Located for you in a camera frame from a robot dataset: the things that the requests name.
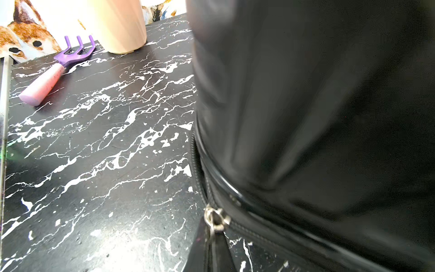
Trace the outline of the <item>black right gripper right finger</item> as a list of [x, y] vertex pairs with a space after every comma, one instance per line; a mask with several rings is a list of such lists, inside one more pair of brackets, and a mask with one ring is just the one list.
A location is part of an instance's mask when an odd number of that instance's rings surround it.
[[224, 233], [215, 233], [210, 245], [210, 271], [235, 272], [236, 267]]

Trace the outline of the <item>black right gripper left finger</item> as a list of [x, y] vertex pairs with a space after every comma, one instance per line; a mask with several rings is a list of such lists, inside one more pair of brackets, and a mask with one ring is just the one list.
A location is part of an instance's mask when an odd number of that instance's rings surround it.
[[199, 221], [183, 272], [208, 272], [208, 225]]

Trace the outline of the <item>silver zipper pull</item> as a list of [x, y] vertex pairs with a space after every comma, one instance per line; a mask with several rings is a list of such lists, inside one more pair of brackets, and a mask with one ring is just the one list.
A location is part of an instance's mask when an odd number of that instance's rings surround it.
[[216, 234], [223, 233], [230, 226], [232, 220], [222, 208], [215, 209], [210, 204], [205, 207], [203, 218], [211, 238]]

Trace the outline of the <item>black hard-shell suitcase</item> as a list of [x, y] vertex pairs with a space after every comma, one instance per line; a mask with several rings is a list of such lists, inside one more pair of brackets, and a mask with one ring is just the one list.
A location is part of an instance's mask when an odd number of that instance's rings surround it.
[[435, 3], [188, 1], [192, 168], [307, 272], [435, 269]]

